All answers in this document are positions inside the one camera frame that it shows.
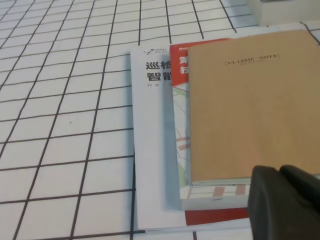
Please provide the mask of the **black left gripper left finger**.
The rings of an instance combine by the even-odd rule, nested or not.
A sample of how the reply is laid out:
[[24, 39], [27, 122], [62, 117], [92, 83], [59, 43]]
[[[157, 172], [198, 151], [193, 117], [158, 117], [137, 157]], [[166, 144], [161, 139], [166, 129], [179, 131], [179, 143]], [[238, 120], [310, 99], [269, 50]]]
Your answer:
[[280, 169], [255, 166], [247, 211], [254, 240], [318, 240], [320, 200], [308, 200]]

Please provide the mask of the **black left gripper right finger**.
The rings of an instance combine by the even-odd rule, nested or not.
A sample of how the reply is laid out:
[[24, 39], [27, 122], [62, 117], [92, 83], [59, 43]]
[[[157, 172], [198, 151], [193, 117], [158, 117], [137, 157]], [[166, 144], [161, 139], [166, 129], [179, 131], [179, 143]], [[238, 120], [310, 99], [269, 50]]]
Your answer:
[[293, 165], [284, 165], [279, 171], [305, 199], [320, 199], [320, 180], [318, 178]]

